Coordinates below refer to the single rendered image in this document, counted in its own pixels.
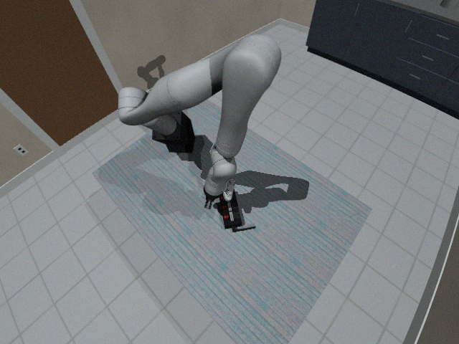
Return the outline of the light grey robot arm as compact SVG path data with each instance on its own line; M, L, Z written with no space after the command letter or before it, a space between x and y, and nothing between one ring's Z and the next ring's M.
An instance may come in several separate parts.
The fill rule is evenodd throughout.
M250 115L271 85L280 62L280 47L274 39L263 34L247 36L210 58L163 76L149 93L124 87L118 93L118 117L126 125L143 124L171 135L176 120L169 113L192 108L222 90L221 120L211 149L214 170L212 166L204 188L212 196L223 194L225 201L231 201L235 156L245 139Z

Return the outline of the black power strip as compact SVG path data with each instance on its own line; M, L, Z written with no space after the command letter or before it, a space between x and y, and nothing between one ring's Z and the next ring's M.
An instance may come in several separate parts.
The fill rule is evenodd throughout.
M240 211L237 204L237 198L235 195L235 189L233 191L231 201L225 201L223 194L219 198L221 208L222 208L222 216L224 220L224 228L230 229L232 228L232 232L235 231L244 231L245 229L236 229L235 227L242 226L242 221L240 217Z

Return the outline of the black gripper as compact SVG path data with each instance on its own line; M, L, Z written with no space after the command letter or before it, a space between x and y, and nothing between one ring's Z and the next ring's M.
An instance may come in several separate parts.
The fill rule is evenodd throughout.
M212 206L211 203L212 203L215 199L219 198L219 197L222 195L222 193L221 193L221 194L218 195L218 196L212 196L212 195L208 194L208 193L205 191L205 188L204 188L204 194L206 195L206 200L207 200L207 201L205 202L204 208L207 208L207 209L211 209L211 206Z

